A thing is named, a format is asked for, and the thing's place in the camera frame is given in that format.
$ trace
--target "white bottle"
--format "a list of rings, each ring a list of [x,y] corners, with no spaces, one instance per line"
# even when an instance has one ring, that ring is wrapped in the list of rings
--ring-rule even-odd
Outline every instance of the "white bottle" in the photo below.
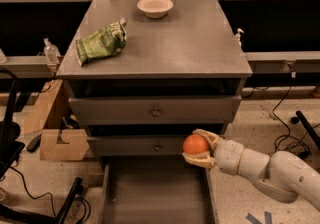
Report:
[[[46,55],[50,63],[59,63],[58,56],[60,55],[59,49],[54,44],[51,44],[48,38],[45,38],[44,44],[44,54]]]

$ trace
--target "orange ball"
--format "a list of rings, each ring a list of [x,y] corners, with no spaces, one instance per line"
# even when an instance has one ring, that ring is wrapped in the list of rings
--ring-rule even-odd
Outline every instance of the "orange ball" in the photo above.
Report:
[[[188,136],[183,142],[183,152],[190,155],[197,155],[209,150],[207,141],[197,134]]]

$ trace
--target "speckled floor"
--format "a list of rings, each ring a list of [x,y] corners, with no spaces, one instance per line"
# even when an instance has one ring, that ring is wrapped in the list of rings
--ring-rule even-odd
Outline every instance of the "speckled floor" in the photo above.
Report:
[[[287,134],[287,128],[274,116],[273,109],[280,102],[289,88],[247,88],[240,104],[235,120],[223,135],[243,143],[248,148],[265,154],[273,154],[274,141],[277,137]],[[290,123],[291,117],[297,110],[301,110],[311,125],[320,122],[320,99],[310,96],[313,87],[293,87],[288,96],[275,110],[275,113],[288,125],[291,134],[300,138],[305,134],[301,123]],[[23,122],[32,106],[25,106],[23,112],[16,113],[17,123]],[[5,111],[0,106],[2,120]],[[320,127],[315,128],[320,134]],[[31,135],[22,135],[19,141],[26,145]],[[312,155],[306,162],[320,171],[320,151],[307,135],[304,142],[310,147]],[[95,158],[88,157],[81,162],[50,162],[39,160],[39,149],[34,153],[23,151],[15,168],[25,175],[30,193],[39,196],[51,192],[54,207],[57,212],[63,204],[75,177],[83,179],[83,197],[90,202],[92,213],[87,223],[98,223],[100,199],[102,195],[103,173]],[[217,169],[211,170],[214,190],[214,200],[220,224],[250,223],[246,216],[253,215],[261,223],[265,223],[264,212],[270,212],[273,223],[320,223],[320,213],[303,198],[299,197],[292,204],[283,204],[270,199],[257,191],[251,183],[241,177],[233,177],[221,173]],[[0,187],[7,192],[7,204],[12,208],[23,209],[52,216],[50,197],[45,196],[33,200],[26,194],[22,179],[13,170],[8,170]],[[82,206],[73,205],[69,212],[67,223],[75,223],[82,215]],[[0,223],[14,223],[0,219]]]

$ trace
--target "green snack bag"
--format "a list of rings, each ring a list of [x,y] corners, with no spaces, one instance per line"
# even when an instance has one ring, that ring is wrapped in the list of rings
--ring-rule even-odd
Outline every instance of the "green snack bag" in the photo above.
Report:
[[[114,56],[126,46],[125,19],[105,26],[90,36],[76,41],[80,66],[93,60]]]

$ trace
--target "gray metal drawer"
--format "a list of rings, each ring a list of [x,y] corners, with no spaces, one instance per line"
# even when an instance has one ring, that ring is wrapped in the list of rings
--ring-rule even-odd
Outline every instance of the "gray metal drawer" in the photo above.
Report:
[[[182,157],[111,157],[99,224],[218,223],[209,170]]]
[[[183,136],[100,136],[88,137],[95,156],[180,155]]]
[[[228,123],[240,96],[70,98],[81,125]]]

